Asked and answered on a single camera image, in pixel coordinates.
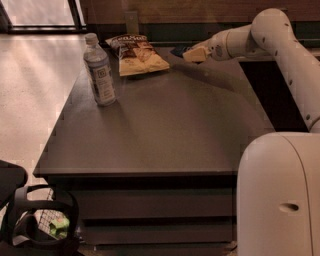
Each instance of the water bottle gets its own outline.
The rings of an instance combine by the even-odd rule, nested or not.
[[[83,54],[89,84],[99,106],[107,106],[116,100],[109,57],[100,47],[94,33],[85,35],[87,48]]]

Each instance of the table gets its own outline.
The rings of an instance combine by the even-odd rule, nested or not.
[[[35,169],[71,191],[82,235],[106,253],[220,255],[236,239],[240,157],[274,131],[236,60],[119,77],[98,107],[82,69]]]

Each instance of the white floor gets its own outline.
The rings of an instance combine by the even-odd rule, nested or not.
[[[0,34],[0,159],[32,176],[83,65],[83,35]]]

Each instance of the snack bag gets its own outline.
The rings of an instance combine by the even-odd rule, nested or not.
[[[119,58],[120,76],[129,76],[169,69],[143,35],[121,35],[106,40]]]

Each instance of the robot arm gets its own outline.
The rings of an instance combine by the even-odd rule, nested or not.
[[[320,132],[320,63],[296,39],[290,21],[278,9],[258,14],[251,25],[219,32],[192,47],[183,57],[189,62],[217,61],[239,56],[271,55],[310,132]]]

